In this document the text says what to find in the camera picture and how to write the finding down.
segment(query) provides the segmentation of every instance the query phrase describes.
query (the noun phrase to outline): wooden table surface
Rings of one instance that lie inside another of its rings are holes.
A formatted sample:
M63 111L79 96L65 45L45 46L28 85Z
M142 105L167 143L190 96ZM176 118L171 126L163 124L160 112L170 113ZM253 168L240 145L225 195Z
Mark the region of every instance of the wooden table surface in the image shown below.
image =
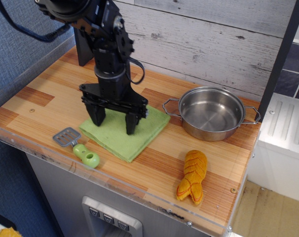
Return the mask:
M82 136L79 143L101 157L96 168L99 172L92 172L81 167L70 146L60 147L52 136L68 126L79 131L79 125L89 118L78 86L97 82L93 68L93 60L84 67L78 66L76 48L71 49L0 108L0 139L56 165L68 167L70 172L77 169L97 178L105 174L109 183L116 180L115 186L123 191L135 188L139 192L132 192L133 195L142 201L170 209L172 218L192 221L202 231L221 235L221 226L230 224L238 199L239 192L232 192L232 189L241 188L260 124L243 124L224 141L205 142L187 134L180 119L171 117L163 131L132 163L120 160ZM132 67L131 71L134 80L141 77L139 68ZM144 81L133 88L149 100L149 105L164 111L162 104L167 99L180 98L197 86L147 71ZM257 108L259 105L241 99L245 106ZM177 108L177 102L168 104L170 112L177 113ZM246 120L254 121L254 118L255 112L247 109ZM201 150L208 158L207 175L202 182L204 198L198 206L190 197L183 201L175 197L176 187L183 178L185 155L190 150Z

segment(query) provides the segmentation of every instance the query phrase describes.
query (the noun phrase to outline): control panel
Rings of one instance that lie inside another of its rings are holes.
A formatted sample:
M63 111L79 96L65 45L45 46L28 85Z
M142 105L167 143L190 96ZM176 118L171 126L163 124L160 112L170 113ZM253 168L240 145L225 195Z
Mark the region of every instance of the control panel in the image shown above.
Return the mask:
M142 223L123 212L87 196L82 208L92 237L143 237Z

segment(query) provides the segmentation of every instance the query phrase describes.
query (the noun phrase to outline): green towel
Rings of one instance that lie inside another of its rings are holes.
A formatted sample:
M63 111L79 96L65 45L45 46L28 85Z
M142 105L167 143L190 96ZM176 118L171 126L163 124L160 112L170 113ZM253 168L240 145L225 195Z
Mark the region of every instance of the green towel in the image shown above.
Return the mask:
M84 135L126 162L132 160L161 132L170 116L147 106L149 115L136 125L134 134L126 134L125 114L106 109L106 118L97 127L89 118L79 128Z

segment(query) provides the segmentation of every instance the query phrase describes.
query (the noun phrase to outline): metal pot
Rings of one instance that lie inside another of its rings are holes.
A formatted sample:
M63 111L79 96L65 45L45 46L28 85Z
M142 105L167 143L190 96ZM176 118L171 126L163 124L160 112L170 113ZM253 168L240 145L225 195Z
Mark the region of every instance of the metal pot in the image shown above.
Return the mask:
M169 101L178 101L180 115L167 112ZM233 93L217 87L197 87L180 99L168 99L163 108L171 116L182 119L183 128L191 136L204 141L220 141L233 135L241 124L257 124L261 119L255 107L244 106ZM255 122L244 122L246 108L256 111Z

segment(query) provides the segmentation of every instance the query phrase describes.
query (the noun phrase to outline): blue fabric wall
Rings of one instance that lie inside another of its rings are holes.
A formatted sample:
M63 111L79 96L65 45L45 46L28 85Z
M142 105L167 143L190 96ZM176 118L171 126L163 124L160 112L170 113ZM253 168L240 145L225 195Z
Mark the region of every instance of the blue fabric wall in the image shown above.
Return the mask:
M63 25L44 16L33 0L2 2L16 24L39 35ZM0 13L0 106L74 46L73 34L71 29L52 43L40 42L13 29Z
M34 0L2 0L15 23L39 35L62 24L38 10ZM13 29L0 13L0 106L75 44L69 30L43 43ZM48 212L24 154L0 142L0 215L14 222L23 237L56 237Z

